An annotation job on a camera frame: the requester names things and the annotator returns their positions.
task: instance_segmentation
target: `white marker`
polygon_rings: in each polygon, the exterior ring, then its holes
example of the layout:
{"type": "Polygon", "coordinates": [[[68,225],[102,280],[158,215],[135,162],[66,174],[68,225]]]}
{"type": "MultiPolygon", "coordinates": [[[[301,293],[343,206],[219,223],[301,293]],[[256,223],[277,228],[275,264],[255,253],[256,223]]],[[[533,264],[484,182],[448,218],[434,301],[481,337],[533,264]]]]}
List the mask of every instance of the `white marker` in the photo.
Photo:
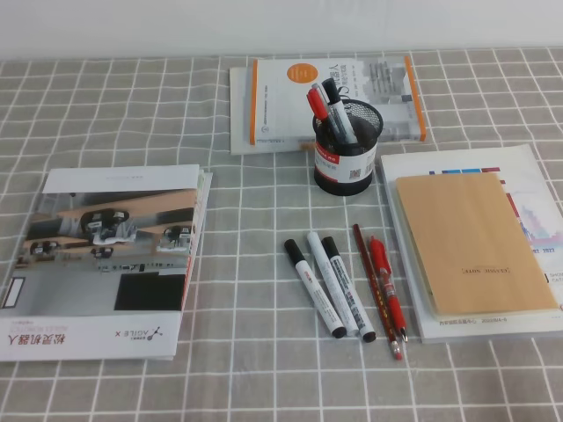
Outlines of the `white marker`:
{"type": "Polygon", "coordinates": [[[348,307],[346,297],[344,297],[344,294],[342,293],[336,274],[334,274],[331,262],[328,260],[325,249],[320,243],[318,234],[312,231],[309,235],[307,235],[307,240],[313,250],[313,255],[317,261],[318,268],[320,268],[320,272],[323,274],[323,279],[325,279],[326,287],[328,287],[328,293],[330,293],[333,298],[334,308],[336,308],[338,315],[340,315],[342,323],[344,323],[344,326],[346,327],[348,336],[355,336],[358,333],[358,325],[355,323],[352,311],[348,307]]]}
{"type": "Polygon", "coordinates": [[[358,324],[363,341],[366,343],[372,342],[376,339],[376,331],[373,329],[373,325],[371,325],[368,314],[366,314],[366,309],[363,308],[362,302],[360,302],[360,296],[358,296],[350,277],[348,277],[344,262],[338,253],[338,249],[336,249],[336,244],[334,244],[334,239],[332,237],[325,237],[321,243],[325,248],[326,255],[331,261],[334,273],[340,283],[342,292],[344,292],[346,302],[352,311],[352,315],[354,315],[354,319],[358,324]]]}
{"type": "Polygon", "coordinates": [[[309,295],[311,295],[311,299],[315,303],[318,313],[323,317],[328,330],[335,338],[342,338],[346,336],[346,328],[344,328],[342,321],[340,321],[340,318],[336,315],[336,311],[329,302],[328,297],[326,297],[325,291],[320,284],[318,284],[315,274],[313,274],[313,270],[311,270],[311,267],[307,264],[305,258],[303,258],[303,254],[299,250],[299,246],[297,246],[296,241],[289,239],[283,245],[285,246],[285,250],[288,252],[291,262],[293,262],[293,265],[296,266],[296,270],[301,276],[301,280],[303,281],[305,287],[307,287],[307,291],[309,292],[309,295]]]}

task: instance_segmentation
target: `black mesh pen holder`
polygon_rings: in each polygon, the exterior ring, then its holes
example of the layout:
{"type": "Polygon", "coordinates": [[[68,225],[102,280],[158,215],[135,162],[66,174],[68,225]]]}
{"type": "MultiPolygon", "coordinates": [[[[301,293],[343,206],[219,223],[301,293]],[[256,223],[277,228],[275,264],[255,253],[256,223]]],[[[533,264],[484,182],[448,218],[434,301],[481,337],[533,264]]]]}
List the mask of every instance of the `black mesh pen holder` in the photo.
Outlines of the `black mesh pen holder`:
{"type": "Polygon", "coordinates": [[[313,117],[315,182],[332,195],[350,196],[364,191],[373,179],[377,138],[384,121],[367,103],[356,99],[343,99],[342,103],[358,142],[338,142],[326,121],[313,117]]]}

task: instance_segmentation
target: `brown notebook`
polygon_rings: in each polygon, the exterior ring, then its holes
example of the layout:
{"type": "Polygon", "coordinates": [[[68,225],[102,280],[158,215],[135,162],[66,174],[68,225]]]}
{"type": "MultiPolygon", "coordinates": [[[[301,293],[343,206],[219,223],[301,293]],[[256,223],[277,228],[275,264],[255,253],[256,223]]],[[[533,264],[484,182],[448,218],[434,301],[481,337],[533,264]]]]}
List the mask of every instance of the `brown notebook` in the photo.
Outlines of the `brown notebook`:
{"type": "Polygon", "coordinates": [[[494,173],[397,179],[438,314],[557,308],[494,173]]]}

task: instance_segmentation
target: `book cover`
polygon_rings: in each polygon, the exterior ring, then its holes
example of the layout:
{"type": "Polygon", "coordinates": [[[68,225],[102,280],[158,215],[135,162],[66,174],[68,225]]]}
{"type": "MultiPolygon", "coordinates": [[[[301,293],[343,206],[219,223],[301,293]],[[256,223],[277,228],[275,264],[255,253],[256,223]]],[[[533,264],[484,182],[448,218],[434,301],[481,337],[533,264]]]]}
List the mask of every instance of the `book cover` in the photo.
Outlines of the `book cover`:
{"type": "Polygon", "coordinates": [[[381,157],[385,191],[413,310],[423,342],[463,338],[563,335],[563,217],[529,145],[410,153],[381,157]],[[438,318],[424,282],[414,241],[400,205],[397,179],[428,174],[494,172],[539,263],[559,309],[518,314],[438,318]]]}
{"type": "Polygon", "coordinates": [[[424,141],[426,128],[409,57],[380,57],[254,61],[250,144],[314,137],[306,94],[312,84],[329,77],[343,99],[365,101],[381,113],[381,141],[424,141]]]}
{"type": "Polygon", "coordinates": [[[172,357],[207,204],[198,165],[54,169],[0,308],[0,360],[172,357]]]}
{"type": "Polygon", "coordinates": [[[397,190],[439,314],[558,307],[493,172],[398,178],[397,190]]]}

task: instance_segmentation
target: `barcode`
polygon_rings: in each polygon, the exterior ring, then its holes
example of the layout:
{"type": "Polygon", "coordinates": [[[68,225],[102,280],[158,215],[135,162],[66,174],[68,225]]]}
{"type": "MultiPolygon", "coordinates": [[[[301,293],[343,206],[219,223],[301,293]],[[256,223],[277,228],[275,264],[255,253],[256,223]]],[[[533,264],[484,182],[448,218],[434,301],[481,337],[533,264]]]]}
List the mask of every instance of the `barcode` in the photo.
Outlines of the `barcode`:
{"type": "Polygon", "coordinates": [[[363,322],[362,317],[360,316],[360,311],[358,308],[352,309],[352,317],[354,317],[355,323],[358,325],[358,328],[361,330],[366,324],[363,322]]]}

